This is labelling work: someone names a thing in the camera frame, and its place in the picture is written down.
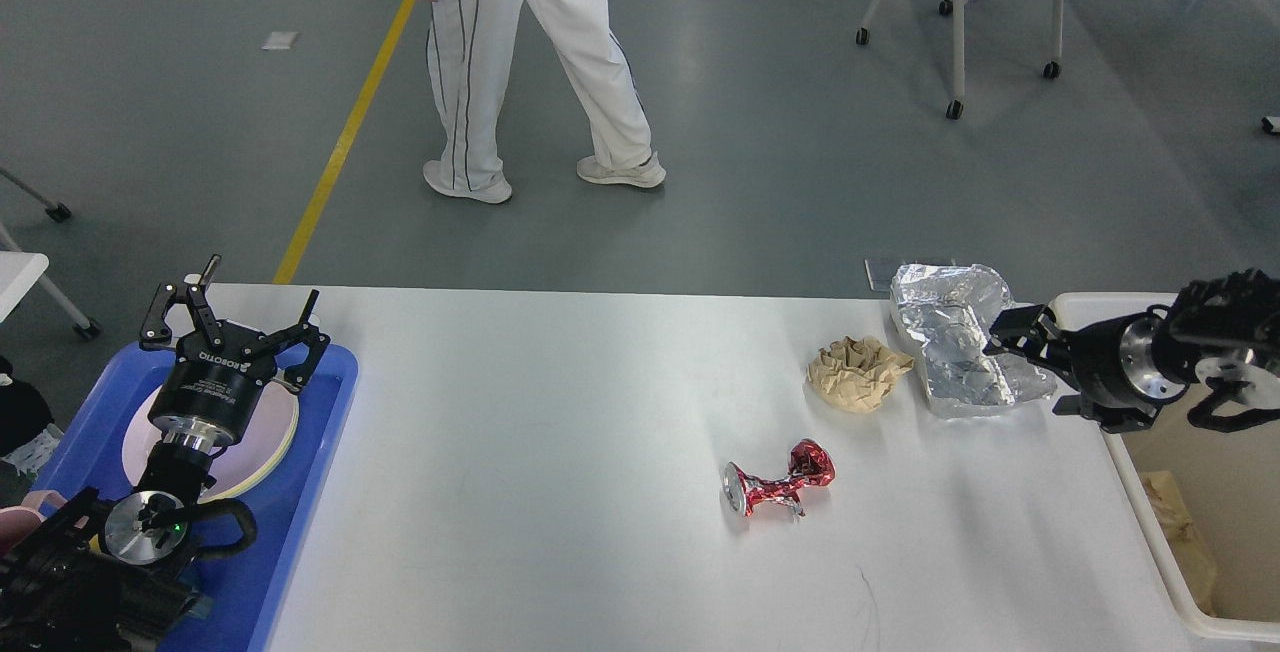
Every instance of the white sneaker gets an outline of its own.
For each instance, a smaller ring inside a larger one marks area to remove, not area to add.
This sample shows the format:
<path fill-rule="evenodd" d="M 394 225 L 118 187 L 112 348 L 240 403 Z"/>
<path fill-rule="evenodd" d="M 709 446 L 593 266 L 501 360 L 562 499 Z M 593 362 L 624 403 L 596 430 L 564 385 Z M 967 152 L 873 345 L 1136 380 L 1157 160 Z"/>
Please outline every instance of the white sneaker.
<path fill-rule="evenodd" d="M 486 205 L 500 205 L 511 199 L 511 184 L 507 183 L 504 178 L 498 178 L 498 182 L 485 187 L 484 190 L 467 190 L 466 187 L 449 188 L 444 184 L 444 169 L 440 167 L 440 160 L 430 160 L 422 165 L 422 179 L 429 183 L 431 190 L 435 190 L 445 197 L 463 197 L 467 200 L 476 200 Z"/>
<path fill-rule="evenodd" d="M 591 184 L 630 184 L 632 187 L 657 187 L 667 178 L 667 169 L 658 163 L 654 152 L 640 167 L 609 169 L 595 160 L 595 155 L 577 160 L 577 175 Z"/>

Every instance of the crumpled aluminum foil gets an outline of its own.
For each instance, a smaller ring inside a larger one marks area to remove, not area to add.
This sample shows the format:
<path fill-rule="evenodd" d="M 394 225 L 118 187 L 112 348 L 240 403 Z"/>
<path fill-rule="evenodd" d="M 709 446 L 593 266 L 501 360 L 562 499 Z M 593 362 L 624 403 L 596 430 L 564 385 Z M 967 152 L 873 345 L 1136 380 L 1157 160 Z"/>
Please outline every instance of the crumpled aluminum foil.
<path fill-rule="evenodd" d="M 938 416 L 995 415 L 1057 391 L 1053 375 L 1020 357 L 983 355 L 991 324 L 1018 306 L 996 270 L 901 265 L 890 297 L 899 332 L 919 346 L 916 369 Z"/>

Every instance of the yellow floor line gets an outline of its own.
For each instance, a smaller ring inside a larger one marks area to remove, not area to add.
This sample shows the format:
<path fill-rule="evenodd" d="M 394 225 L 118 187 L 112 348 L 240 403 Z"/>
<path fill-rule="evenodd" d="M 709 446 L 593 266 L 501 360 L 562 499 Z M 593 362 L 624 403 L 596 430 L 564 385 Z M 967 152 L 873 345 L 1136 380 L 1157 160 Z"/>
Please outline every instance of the yellow floor line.
<path fill-rule="evenodd" d="M 324 174 L 320 175 L 320 182 L 316 183 L 316 188 L 311 193 L 311 201 L 307 202 L 307 209 L 302 213 L 298 228 L 293 231 L 293 240 L 289 242 L 288 250 L 284 251 L 284 259 L 280 260 L 279 268 L 275 269 L 275 278 L 271 279 L 271 284 L 289 284 L 293 282 L 293 274 L 298 272 L 298 263 L 302 261 L 302 255 L 307 251 L 307 245 L 316 231 L 320 215 L 324 214 L 324 208 L 329 202 L 329 195 L 333 192 L 334 184 L 338 183 L 338 175 L 342 174 L 342 167 L 347 164 L 347 155 L 351 152 L 351 146 L 356 143 L 356 134 L 360 133 L 360 126 L 365 123 L 365 114 L 369 111 L 369 105 L 374 101 L 378 86 L 383 81 L 383 73 L 387 72 L 387 65 L 392 61 L 392 54 L 396 51 L 396 45 L 399 42 L 401 33 L 404 31 L 404 24 L 408 22 L 408 15 L 412 10 L 413 0 L 401 1 L 401 9 L 396 13 L 396 19 L 387 31 L 383 47 L 378 50 L 378 59 L 374 60 L 374 67 L 369 70 L 369 77 L 365 78 L 365 86 L 360 88 L 356 105 L 351 108 L 351 114 L 347 115 L 347 126 L 343 127 L 342 134 L 338 137 L 338 143 L 333 146 L 333 155 L 329 155 L 329 164 L 324 167 Z"/>

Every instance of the plastic bin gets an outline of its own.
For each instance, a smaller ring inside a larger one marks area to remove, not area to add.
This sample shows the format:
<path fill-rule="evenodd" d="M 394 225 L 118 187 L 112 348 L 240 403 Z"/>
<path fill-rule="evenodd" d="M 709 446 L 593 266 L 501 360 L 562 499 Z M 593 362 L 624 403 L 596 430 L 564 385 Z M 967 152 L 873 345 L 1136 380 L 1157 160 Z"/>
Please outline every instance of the plastic bin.
<path fill-rule="evenodd" d="M 1174 295 L 1070 293 L 1051 306 L 1062 329 L 1170 305 Z M 1169 596 L 1188 628 L 1202 637 L 1280 642 L 1280 423 L 1222 434 L 1187 423 L 1207 391 L 1193 387 L 1165 407 L 1152 429 L 1105 434 L 1129 502 Z M 1138 473 L 1169 470 L 1219 567 L 1213 607 L 1192 598 Z"/>
<path fill-rule="evenodd" d="M 293 347 L 278 360 L 283 368 L 303 356 L 305 350 Z M 164 382 L 173 363 L 170 351 L 143 352 L 137 346 L 111 357 L 36 487 L 56 489 L 68 498 L 84 487 L 96 487 L 105 500 L 132 492 L 120 461 L 124 432 L 133 411 Z M 257 519 L 257 541 L 234 557 L 193 565 L 200 591 L 214 599 L 212 610 L 205 620 L 179 621 L 159 652 L 259 652 L 266 647 L 347 419 L 356 373 L 352 352 L 329 346 L 302 388 L 289 451 L 271 474 L 239 497 Z M 214 533 L 210 541 L 220 542 L 215 537 L 220 523 L 210 524 L 212 528 L 202 532 Z M 234 525 L 228 523 L 227 528 L 234 532 Z"/>

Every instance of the white pants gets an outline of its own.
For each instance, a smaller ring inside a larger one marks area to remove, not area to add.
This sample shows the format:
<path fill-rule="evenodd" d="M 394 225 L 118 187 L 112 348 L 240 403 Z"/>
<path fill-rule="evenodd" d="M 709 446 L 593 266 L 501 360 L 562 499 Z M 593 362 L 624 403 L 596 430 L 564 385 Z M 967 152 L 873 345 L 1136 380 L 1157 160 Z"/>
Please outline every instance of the white pants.
<path fill-rule="evenodd" d="M 596 159 L 614 169 L 644 164 L 653 155 L 649 120 L 609 32 L 608 0 L 439 0 L 431 5 L 426 58 L 447 138 L 445 183 L 476 191 L 502 179 L 498 113 L 525 1 L 586 110 Z"/>

